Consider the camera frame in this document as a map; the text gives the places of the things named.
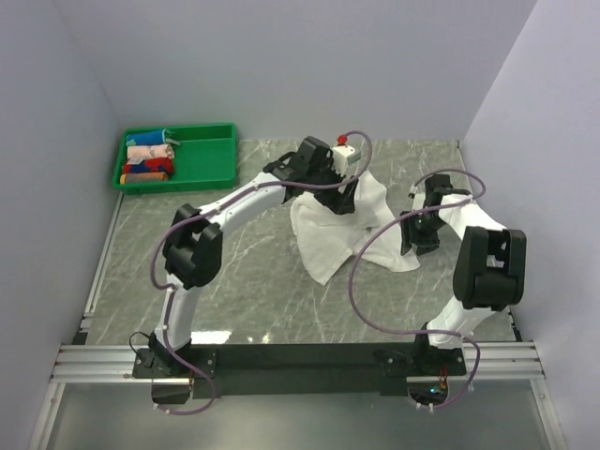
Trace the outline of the white towel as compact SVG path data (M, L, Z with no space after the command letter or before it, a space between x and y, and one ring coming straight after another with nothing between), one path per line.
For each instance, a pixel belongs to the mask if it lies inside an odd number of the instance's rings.
M384 184L366 171L354 193L355 211L351 214L334 214L310 193L292 202L292 231L302 263L316 282L326 284L379 229L395 218L386 196Z

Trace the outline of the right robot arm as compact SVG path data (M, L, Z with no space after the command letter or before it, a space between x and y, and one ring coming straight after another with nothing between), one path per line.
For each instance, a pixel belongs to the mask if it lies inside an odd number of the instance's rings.
M527 237L486 213L467 189L447 173L435 172L412 186L408 217L400 222L403 256L428 254L440 246L447 226L459 238L453 296L415 337L409 364L416 375L462 375L463 338L483 320L520 302L524 292Z

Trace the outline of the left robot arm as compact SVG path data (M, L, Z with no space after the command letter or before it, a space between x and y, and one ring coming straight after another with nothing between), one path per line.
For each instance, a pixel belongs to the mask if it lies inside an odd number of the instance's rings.
M340 136L335 147L308 136L296 150L267 163L224 198L201 207L180 206L159 242L167 274L165 283L155 285L165 293L160 320L147 335L146 347L135 352L133 377L214 377L218 345L193 343L191 322L203 288L221 270L225 239L304 193L338 216L353 213L359 177L348 169L359 158L346 136Z

